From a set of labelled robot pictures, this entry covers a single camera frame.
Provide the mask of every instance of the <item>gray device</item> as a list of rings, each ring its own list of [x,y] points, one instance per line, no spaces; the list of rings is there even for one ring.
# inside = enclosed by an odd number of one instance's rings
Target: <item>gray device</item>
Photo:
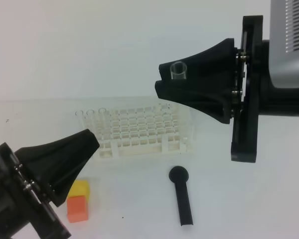
[[[277,88],[299,88],[299,0],[272,0],[270,77]]]

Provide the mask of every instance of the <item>yellow block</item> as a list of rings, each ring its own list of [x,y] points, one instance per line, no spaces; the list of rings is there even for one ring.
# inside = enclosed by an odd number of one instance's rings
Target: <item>yellow block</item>
[[[78,197],[78,196],[85,196],[86,200],[88,201],[90,198],[90,186],[88,181],[86,180],[75,180],[70,192],[68,194],[68,198],[71,197]]]

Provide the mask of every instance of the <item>ventilation slot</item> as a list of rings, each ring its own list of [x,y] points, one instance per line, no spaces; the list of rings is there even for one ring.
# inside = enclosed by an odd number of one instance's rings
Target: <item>ventilation slot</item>
[[[286,0],[286,53],[299,51],[299,0]]]

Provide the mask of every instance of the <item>orange cube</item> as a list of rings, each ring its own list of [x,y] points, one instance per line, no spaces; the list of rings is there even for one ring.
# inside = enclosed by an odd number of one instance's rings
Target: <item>orange cube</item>
[[[67,199],[68,220],[70,223],[77,223],[89,219],[88,203],[85,196],[70,197]]]

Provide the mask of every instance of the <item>black spoon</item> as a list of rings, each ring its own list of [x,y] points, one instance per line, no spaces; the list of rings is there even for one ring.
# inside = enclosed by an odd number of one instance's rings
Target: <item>black spoon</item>
[[[188,172],[181,166],[176,166],[169,172],[169,179],[175,184],[180,225],[193,225],[186,182]]]

